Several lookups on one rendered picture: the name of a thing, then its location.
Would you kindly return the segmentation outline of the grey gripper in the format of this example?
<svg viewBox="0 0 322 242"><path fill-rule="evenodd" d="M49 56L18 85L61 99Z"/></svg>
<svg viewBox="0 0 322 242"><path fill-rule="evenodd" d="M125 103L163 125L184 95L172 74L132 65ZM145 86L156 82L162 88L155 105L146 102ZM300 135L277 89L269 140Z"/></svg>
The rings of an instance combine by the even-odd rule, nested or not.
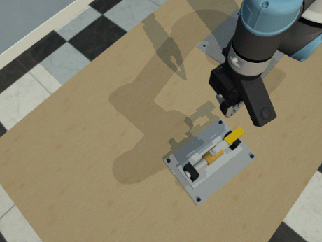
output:
<svg viewBox="0 0 322 242"><path fill-rule="evenodd" d="M228 62L230 47L231 46L223 48L222 54L225 56L225 62L211 70L209 79L210 86L212 86L214 91L217 93L216 98L220 104L220 110L227 118L234 115L245 104L234 78L250 81L259 78L262 74L261 73L256 76L245 76L237 73Z"/></svg>

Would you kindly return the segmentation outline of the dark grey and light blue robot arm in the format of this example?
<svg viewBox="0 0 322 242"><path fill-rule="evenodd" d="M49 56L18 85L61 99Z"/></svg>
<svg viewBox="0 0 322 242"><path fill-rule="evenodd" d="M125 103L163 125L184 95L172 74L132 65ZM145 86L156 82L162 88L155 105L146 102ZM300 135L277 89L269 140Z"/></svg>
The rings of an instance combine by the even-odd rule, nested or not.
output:
<svg viewBox="0 0 322 242"><path fill-rule="evenodd" d="M277 50L303 62L320 46L322 0L244 0L237 22L227 45L231 46L228 62L237 73L256 76ZM261 76L234 81L254 126L262 127L276 118Z"/></svg>

